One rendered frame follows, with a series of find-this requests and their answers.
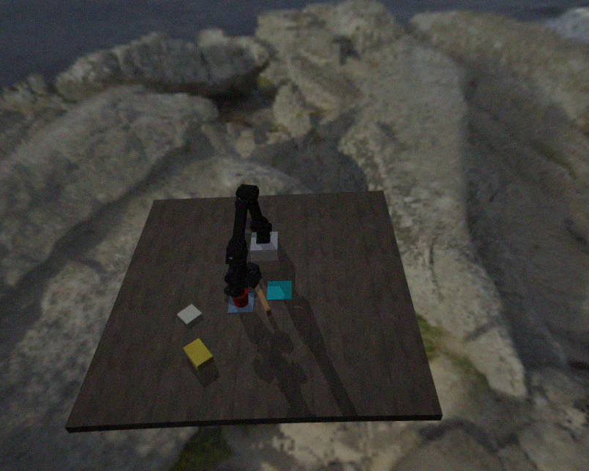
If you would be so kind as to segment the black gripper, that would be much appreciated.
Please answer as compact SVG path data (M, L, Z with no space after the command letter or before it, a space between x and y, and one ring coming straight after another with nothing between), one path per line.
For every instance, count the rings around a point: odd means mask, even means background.
M229 296L232 296L232 297L234 297L234 298L238 297L238 295L240 294L240 292L241 292L242 294L244 294L244 289L245 289L246 287L248 288L248 285L247 285L247 284L244 284L244 285L243 285L243 284L241 284L241 280L242 280L242 277L243 277L243 275L244 275L244 274L247 274L247 270L248 270L248 269L250 269L250 271L253 271L253 272L255 272L256 270L260 270L260 268L259 268L259 265L255 264L255 263L252 263L252 262L248 262L248 263L247 263L247 268L246 268L246 269L245 269L245 270L242 272L242 274L241 274L241 277L240 277L240 280L239 280L238 284L237 284L237 285L235 285L235 286L232 286L232 285L229 285L229 284L228 284L228 285L227 285L227 286L224 288L225 294L227 294L227 295L229 295Z

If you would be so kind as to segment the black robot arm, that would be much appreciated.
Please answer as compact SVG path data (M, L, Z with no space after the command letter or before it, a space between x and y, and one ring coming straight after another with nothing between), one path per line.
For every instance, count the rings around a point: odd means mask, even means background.
M269 244L270 234L272 231L272 223L269 223L267 218L262 216L261 209L258 204L259 189L257 185L241 184L236 191L236 214L233 228L233 237L229 240L226 252L226 264L229 264L227 274L225 275L225 282L229 285L235 286L238 284L242 272L247 268L247 242L244 239L245 227L247 221L247 210L249 210L252 221L250 223L251 231L256 232L257 244ZM240 197L240 199L239 199ZM233 257L229 259L229 257ZM251 288L255 288L261 279L261 271L256 270L244 274L241 284L247 284Z

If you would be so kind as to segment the yellow box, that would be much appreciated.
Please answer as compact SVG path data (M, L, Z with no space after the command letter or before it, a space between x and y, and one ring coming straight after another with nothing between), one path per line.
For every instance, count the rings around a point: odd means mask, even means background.
M198 371L214 361L214 357L199 338L186 345L183 349Z

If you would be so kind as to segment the dark red cup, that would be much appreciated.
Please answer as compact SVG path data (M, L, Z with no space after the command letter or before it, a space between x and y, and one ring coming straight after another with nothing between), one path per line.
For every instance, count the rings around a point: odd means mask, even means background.
M241 297L239 297L239 296L241 296ZM246 306L248 304L248 289L247 289L247 287L244 289L244 294L242 294L240 292L238 297L236 297L236 298L233 297L233 301L234 301L235 305L239 308L243 308L244 306Z

